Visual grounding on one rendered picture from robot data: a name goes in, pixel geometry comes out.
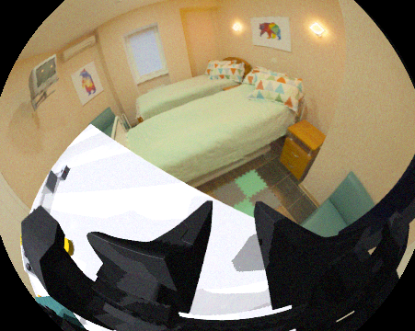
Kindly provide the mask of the yellow disc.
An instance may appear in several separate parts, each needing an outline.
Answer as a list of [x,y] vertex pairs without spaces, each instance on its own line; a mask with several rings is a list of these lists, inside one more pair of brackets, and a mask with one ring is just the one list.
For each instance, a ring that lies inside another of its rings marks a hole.
[[68,255],[72,255],[74,253],[74,244],[72,244],[70,239],[64,238],[64,250],[67,251]]

